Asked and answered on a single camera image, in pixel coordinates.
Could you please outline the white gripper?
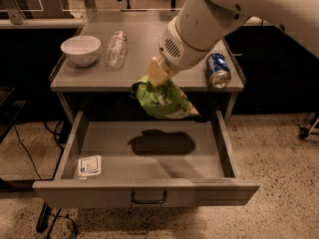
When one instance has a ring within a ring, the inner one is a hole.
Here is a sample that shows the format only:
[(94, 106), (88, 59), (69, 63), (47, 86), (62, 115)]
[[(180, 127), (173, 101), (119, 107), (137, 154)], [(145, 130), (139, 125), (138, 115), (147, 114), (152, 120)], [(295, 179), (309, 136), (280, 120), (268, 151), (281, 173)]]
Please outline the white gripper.
[(207, 54), (187, 44), (176, 28), (176, 18), (166, 26), (159, 38), (160, 55), (152, 57), (148, 80), (154, 88), (176, 75), (176, 71), (188, 70), (197, 65)]

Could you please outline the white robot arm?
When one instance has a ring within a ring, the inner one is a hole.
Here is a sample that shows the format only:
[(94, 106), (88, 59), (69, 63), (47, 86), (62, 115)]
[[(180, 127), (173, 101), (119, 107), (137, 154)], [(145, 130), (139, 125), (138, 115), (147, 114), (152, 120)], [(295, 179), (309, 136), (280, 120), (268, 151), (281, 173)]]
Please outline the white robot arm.
[(197, 65), (226, 35), (258, 17), (319, 57), (319, 0), (186, 0), (159, 38), (154, 87)]

